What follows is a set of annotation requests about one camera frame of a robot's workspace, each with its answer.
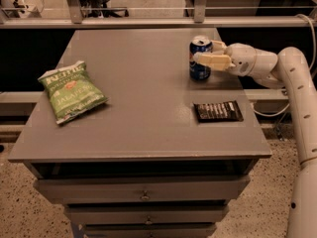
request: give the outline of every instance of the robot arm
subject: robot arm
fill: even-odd
[[[250,76],[256,83],[268,88],[283,87],[283,82],[272,74],[277,64],[277,55],[249,45],[232,44],[227,47],[224,43],[217,44],[212,53],[196,53],[194,60],[214,70],[226,70],[234,75]]]
[[[268,88],[286,87],[301,171],[295,181],[287,238],[317,237],[317,93],[304,54],[286,48],[278,55],[251,46],[217,46],[194,59],[211,69],[251,76]]]

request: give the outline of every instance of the speckled floor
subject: speckled floor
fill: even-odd
[[[230,211],[217,223],[211,238],[283,238],[294,178],[298,172],[291,124],[281,126],[285,141],[279,141],[270,124],[262,124],[272,149],[270,159],[260,160],[251,171],[251,182]],[[34,177],[22,164],[10,164],[14,143],[1,143],[0,237],[70,238],[69,221],[59,205],[52,205],[33,189]]]

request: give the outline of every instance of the chip bag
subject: chip bag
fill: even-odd
[[[57,124],[70,121],[107,101],[91,82],[86,63],[81,60],[71,66],[49,70],[38,81],[47,91]]]

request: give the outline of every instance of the gray table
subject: gray table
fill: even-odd
[[[64,204],[86,233],[210,235],[228,201],[248,184],[253,165],[270,156],[235,76],[189,78],[189,44],[199,34],[220,39],[215,29],[74,34],[59,66],[85,60],[108,104],[58,126],[43,94],[9,160],[24,163],[38,190]],[[197,122],[192,103],[230,100],[238,101],[243,122]]]

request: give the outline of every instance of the blue can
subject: blue can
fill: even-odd
[[[189,46],[189,74],[191,78],[195,80],[204,80],[210,76],[210,67],[196,63],[193,56],[197,52],[203,53],[211,51],[212,42],[210,42],[207,36],[196,36],[191,41]]]

